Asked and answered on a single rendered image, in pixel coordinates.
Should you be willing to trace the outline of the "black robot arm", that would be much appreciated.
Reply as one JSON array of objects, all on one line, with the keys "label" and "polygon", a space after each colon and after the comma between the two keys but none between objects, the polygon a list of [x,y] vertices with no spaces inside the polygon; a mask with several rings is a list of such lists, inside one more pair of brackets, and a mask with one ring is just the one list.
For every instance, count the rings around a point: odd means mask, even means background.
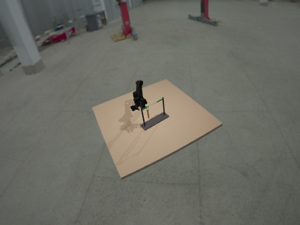
[{"label": "black robot arm", "polygon": [[137,80],[136,81],[136,91],[133,92],[133,100],[134,103],[136,104],[138,101],[143,102],[143,94],[142,94],[142,85],[143,81],[142,80]]}]

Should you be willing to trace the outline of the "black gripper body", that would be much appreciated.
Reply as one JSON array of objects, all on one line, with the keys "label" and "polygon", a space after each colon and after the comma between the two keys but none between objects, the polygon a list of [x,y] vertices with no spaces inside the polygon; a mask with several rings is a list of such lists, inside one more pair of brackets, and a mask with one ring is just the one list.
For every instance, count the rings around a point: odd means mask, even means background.
[{"label": "black gripper body", "polygon": [[[143,104],[144,104],[144,105],[146,105],[146,104],[147,104],[147,101],[146,101],[146,99],[143,99],[142,101],[143,101]],[[134,107],[134,106],[135,106],[135,105],[132,105],[132,106],[130,107],[132,111],[134,111],[134,110],[135,110],[135,107]],[[137,106],[137,107],[141,106],[141,104],[140,104],[140,102],[139,102],[139,101],[136,103],[136,106]]]}]

